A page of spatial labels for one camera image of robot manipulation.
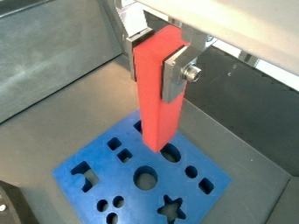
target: gray wall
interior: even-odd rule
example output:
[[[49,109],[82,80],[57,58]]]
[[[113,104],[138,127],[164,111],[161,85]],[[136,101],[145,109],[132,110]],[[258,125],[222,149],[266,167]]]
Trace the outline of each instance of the gray wall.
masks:
[[[51,1],[0,19],[0,122],[121,53],[97,0]]]

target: red block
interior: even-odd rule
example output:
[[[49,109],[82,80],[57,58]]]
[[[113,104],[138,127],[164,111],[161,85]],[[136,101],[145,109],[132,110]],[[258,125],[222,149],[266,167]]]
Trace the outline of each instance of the red block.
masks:
[[[181,29],[168,25],[133,50],[142,139],[154,152],[160,151],[174,135],[184,94],[169,104],[162,101],[164,59],[186,45],[181,40]]]

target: bolt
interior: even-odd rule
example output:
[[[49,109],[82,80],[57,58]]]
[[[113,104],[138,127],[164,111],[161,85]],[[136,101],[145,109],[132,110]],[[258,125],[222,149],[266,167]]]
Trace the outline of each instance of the bolt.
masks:
[[[213,37],[210,35],[208,35],[206,42],[210,42],[212,40],[213,40]]]
[[[5,205],[0,206],[0,212],[2,212],[5,210]]]
[[[182,79],[186,80],[189,83],[193,83],[200,78],[200,71],[201,70],[193,64],[189,64],[182,69]]]

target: gray metal panel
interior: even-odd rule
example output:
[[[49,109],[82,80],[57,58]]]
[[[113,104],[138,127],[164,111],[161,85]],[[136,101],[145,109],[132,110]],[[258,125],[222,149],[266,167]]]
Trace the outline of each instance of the gray metal panel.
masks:
[[[39,223],[79,223],[50,171],[136,109],[122,66],[118,57],[0,125],[0,179],[21,188]],[[186,101],[180,131],[232,177],[202,223],[264,223],[289,175]]]
[[[1,0],[0,1],[0,18],[27,10],[29,8],[43,4],[50,0]]]
[[[299,223],[299,178],[290,178],[266,224]]]
[[[121,53],[97,0],[51,1],[0,30],[0,122]]]
[[[214,47],[197,62],[202,76],[185,98],[297,176],[299,94]]]
[[[289,175],[186,101],[180,131],[232,178],[201,224],[264,224]]]

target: black object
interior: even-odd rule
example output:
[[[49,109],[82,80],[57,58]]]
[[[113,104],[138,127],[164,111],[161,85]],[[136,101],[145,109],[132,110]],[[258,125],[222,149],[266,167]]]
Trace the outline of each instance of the black object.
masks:
[[[38,224],[19,189],[0,181],[0,223]]]

